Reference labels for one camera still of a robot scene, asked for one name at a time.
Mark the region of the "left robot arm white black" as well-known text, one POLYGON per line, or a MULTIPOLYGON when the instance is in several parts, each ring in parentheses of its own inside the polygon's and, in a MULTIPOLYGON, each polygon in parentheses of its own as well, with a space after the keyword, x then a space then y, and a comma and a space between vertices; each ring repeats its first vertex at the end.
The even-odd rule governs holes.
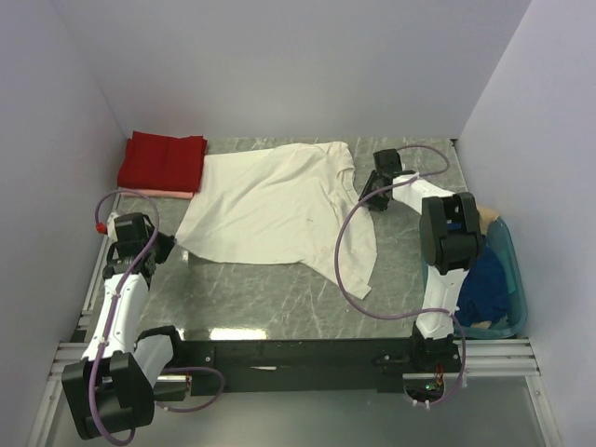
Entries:
POLYGON ((98 438, 149 425, 154 386, 176 356, 173 326, 139 332, 152 276, 175 245, 140 212, 111 214, 113 240, 102 271, 105 297, 96 330, 81 360, 65 366, 61 384, 79 437, 98 438))

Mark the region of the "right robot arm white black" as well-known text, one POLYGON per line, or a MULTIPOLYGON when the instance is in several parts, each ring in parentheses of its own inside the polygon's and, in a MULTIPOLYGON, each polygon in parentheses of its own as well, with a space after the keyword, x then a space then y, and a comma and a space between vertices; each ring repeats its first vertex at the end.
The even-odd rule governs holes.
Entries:
POLYGON ((373 161, 360 195, 367 208, 383 211, 395 200, 420 215, 427 280, 423 312, 413 325, 411 363, 418 371, 428 371, 457 358, 453 317, 464 281, 483 248, 479 212, 472 194, 442 189, 405 169, 396 149, 374 153, 373 161))

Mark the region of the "white t shirt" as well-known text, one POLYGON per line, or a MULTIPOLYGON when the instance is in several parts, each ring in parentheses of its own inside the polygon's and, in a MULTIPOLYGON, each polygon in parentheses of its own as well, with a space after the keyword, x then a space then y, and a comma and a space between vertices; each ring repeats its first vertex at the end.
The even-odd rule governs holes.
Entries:
POLYGON ((377 249, 354 177, 345 142, 208 155, 177 242, 216 263, 301 263, 364 299, 377 249))

